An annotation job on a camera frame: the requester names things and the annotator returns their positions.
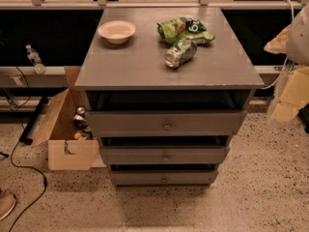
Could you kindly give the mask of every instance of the bottle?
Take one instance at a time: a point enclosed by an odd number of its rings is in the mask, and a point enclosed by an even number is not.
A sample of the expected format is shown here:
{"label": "bottle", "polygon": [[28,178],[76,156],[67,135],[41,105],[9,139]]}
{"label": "bottle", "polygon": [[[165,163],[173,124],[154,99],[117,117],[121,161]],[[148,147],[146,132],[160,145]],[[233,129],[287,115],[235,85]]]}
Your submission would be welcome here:
{"label": "bottle", "polygon": [[46,66],[42,63],[42,60],[39,56],[38,51],[31,47],[31,45],[26,45],[27,49],[27,57],[30,62],[33,64],[36,74],[44,74],[46,73]]}
{"label": "bottle", "polygon": [[180,40],[169,48],[164,56],[165,64],[176,69],[183,63],[189,61],[195,54],[197,45],[192,40]]}

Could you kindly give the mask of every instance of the shoe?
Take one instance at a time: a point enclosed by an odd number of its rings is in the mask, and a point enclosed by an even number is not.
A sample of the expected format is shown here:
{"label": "shoe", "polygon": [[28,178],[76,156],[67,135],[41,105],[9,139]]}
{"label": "shoe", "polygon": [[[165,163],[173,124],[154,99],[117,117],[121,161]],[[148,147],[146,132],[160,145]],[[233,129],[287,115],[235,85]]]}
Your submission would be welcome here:
{"label": "shoe", "polygon": [[9,193],[0,197],[0,220],[6,218],[13,210],[16,204],[16,198]]}

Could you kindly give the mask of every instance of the white bowl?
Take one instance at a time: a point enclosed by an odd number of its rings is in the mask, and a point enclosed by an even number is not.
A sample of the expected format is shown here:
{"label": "white bowl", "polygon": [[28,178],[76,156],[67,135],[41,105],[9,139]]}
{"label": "white bowl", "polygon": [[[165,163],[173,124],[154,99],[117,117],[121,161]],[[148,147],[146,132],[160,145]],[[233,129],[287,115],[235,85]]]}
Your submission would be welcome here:
{"label": "white bowl", "polygon": [[123,44],[135,33],[135,30],[134,24],[128,21],[113,20],[102,24],[98,28],[98,34],[112,44]]}

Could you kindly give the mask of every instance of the gray cabinet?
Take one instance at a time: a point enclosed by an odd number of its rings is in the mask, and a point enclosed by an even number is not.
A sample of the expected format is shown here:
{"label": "gray cabinet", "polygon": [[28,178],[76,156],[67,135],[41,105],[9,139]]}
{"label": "gray cabinet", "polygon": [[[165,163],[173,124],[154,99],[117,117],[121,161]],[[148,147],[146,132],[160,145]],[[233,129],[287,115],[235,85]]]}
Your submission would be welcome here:
{"label": "gray cabinet", "polygon": [[[199,18],[216,39],[175,71],[155,30],[181,15]],[[99,25],[115,19],[134,23],[136,34],[121,45],[95,34],[75,83],[111,182],[210,185],[263,81],[219,9],[108,8]]]}

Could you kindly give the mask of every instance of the concrete floor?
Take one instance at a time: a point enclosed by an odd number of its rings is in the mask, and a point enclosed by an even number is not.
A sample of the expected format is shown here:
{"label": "concrete floor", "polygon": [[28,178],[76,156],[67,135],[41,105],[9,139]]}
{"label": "concrete floor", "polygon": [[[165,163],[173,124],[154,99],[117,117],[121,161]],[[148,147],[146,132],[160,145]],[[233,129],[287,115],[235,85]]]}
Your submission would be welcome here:
{"label": "concrete floor", "polygon": [[[11,154],[22,127],[15,120],[0,120],[0,149]],[[308,139],[297,119],[275,129],[267,124],[264,111],[251,111],[209,188],[115,188],[106,168],[50,171],[46,143],[34,148],[18,144],[14,163],[37,167],[48,186],[13,231],[307,232]],[[13,212],[0,221],[0,231],[7,232],[43,185],[38,173],[15,168],[9,159],[0,160],[0,169],[0,188],[18,199]]]}

